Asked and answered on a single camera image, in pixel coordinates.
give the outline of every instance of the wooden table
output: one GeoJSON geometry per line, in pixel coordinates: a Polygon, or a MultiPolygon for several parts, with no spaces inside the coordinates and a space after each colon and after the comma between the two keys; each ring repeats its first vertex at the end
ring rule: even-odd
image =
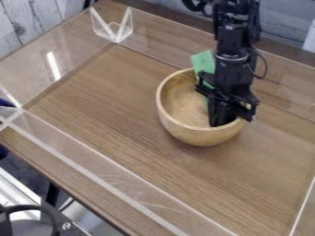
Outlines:
{"type": "MultiPolygon", "coordinates": [[[[126,8],[110,0],[99,4],[121,14],[126,8]]],[[[105,46],[25,108],[237,234],[289,235],[315,176],[315,116],[309,103],[315,67],[269,57],[271,74],[257,85],[269,103],[259,107],[258,121],[218,147],[191,147],[167,133],[155,91],[178,68],[118,44],[105,46]],[[287,82],[293,88],[285,100],[279,91],[289,89],[287,82]]],[[[173,235],[11,128],[2,131],[0,142],[125,233],[173,235]]]]}

